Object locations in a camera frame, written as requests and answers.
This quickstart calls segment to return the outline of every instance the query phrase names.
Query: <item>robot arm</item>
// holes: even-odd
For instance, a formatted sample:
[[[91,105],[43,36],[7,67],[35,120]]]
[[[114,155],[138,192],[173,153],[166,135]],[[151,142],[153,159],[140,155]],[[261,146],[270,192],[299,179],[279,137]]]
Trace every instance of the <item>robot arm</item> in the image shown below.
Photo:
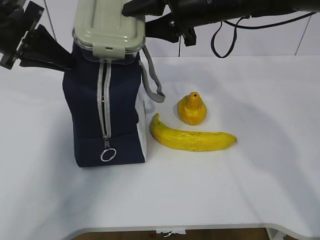
[[[285,15],[298,11],[320,12],[319,0],[132,0],[124,5],[124,16],[161,16],[165,6],[171,13],[146,24],[146,36],[172,43],[183,36],[186,46],[196,44],[194,27],[242,18]]]
[[[30,1],[0,0],[0,67],[11,69],[17,59],[21,67],[71,70],[76,61],[39,24],[44,9]],[[194,27],[241,17],[284,15],[297,11],[320,12],[319,0],[132,0],[123,7],[124,16],[161,16],[165,6],[171,13],[145,25],[146,37],[172,43],[183,36],[186,46],[196,44]]]

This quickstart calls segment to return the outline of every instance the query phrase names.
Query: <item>metal ring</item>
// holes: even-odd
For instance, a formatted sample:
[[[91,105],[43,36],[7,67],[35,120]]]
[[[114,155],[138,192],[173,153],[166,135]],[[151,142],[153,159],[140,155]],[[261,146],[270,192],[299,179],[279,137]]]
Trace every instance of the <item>metal ring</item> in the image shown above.
[[[114,151],[114,154],[113,154],[113,156],[110,157],[108,160],[105,160],[105,159],[104,159],[104,155],[105,155],[106,152],[109,152],[109,151]],[[117,155],[117,150],[115,150],[114,148],[109,148],[109,149],[104,150],[104,151],[101,153],[100,159],[101,159],[102,162],[105,162],[105,163],[106,163],[106,162],[109,162],[109,161],[111,161],[112,159],[114,159],[116,155]]]

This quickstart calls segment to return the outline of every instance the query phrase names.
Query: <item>zipper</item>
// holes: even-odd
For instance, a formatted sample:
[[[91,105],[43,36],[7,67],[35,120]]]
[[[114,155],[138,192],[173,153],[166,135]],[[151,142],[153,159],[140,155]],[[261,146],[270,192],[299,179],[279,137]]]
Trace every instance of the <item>zipper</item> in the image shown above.
[[[110,81],[111,81],[111,63],[106,64],[106,73],[104,78],[105,64],[100,63],[97,84],[97,105],[101,124],[102,136],[104,140],[104,151],[100,155],[103,162],[109,162],[115,158],[117,150],[110,148],[111,138],[111,117],[110,117]],[[108,159],[104,159],[105,153],[113,151],[114,154]]]

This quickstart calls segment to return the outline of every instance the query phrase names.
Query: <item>white wall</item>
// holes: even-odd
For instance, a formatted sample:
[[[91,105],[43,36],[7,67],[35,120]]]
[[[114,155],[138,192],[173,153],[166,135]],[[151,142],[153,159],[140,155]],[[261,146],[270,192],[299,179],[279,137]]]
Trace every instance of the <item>white wall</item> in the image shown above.
[[[311,17],[298,55],[320,55],[320,13]]]
[[[44,0],[34,0],[41,6]],[[58,42],[67,50],[72,48],[72,28],[78,0],[46,0],[51,15],[53,27]],[[246,19],[243,25],[259,26],[276,23],[287,19],[301,16],[304,12],[293,13],[285,16],[272,16]],[[147,16],[150,21],[156,17]],[[49,19],[44,14],[41,23],[51,32]],[[234,56],[257,56],[257,55],[318,55],[320,54],[320,14],[311,18],[307,27],[308,19],[290,23],[284,26],[267,28],[263,30],[238,30],[238,40],[232,55]],[[180,55],[182,57],[213,56],[210,48],[212,35],[218,29],[219,23],[196,27],[197,45],[185,47],[181,43]],[[216,49],[222,55],[227,52],[232,38],[234,28],[226,24],[216,38]],[[179,44],[170,43],[161,39],[148,38],[146,45],[153,57],[177,57],[179,55]]]

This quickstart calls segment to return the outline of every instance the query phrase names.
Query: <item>navy blue bag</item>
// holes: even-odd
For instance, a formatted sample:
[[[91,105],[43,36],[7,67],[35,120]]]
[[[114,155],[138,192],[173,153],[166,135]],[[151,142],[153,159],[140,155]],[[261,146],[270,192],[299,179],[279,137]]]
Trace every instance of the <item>navy blue bag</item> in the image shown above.
[[[136,109],[142,76],[139,55],[127,65],[93,62],[76,44],[72,55],[77,65],[64,74],[63,91],[78,166],[144,163],[146,139],[140,128],[145,127],[145,113]]]

